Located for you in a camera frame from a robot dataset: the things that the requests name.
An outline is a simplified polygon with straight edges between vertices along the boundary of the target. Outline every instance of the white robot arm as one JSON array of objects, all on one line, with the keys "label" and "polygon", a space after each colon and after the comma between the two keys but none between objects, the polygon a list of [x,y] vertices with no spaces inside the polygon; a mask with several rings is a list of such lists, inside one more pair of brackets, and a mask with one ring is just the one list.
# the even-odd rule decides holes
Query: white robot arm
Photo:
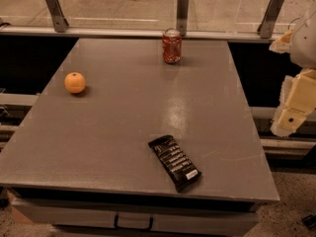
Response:
[{"label": "white robot arm", "polygon": [[289,31],[272,43],[270,50],[289,52],[293,63],[302,67],[295,78],[286,76],[281,87],[271,131],[289,136],[316,108],[316,3]]}]

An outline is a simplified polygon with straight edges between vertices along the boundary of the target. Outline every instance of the red soda can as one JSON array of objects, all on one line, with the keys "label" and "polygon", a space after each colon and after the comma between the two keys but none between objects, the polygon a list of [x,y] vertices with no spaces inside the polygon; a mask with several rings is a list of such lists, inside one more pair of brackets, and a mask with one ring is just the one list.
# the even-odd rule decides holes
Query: red soda can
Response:
[{"label": "red soda can", "polygon": [[182,37],[179,31],[168,29],[162,36],[163,57],[167,63],[176,63],[181,58]]}]

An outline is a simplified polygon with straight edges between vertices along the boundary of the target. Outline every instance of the gray tabletop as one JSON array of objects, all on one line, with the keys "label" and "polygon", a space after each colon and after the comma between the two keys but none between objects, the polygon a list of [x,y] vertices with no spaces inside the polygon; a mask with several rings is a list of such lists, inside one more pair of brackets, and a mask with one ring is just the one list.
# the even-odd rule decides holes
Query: gray tabletop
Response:
[{"label": "gray tabletop", "polygon": [[[147,144],[165,134],[202,171],[181,194]],[[184,40],[169,65],[158,39],[79,39],[0,154],[0,185],[278,200],[228,45],[211,40]]]}]

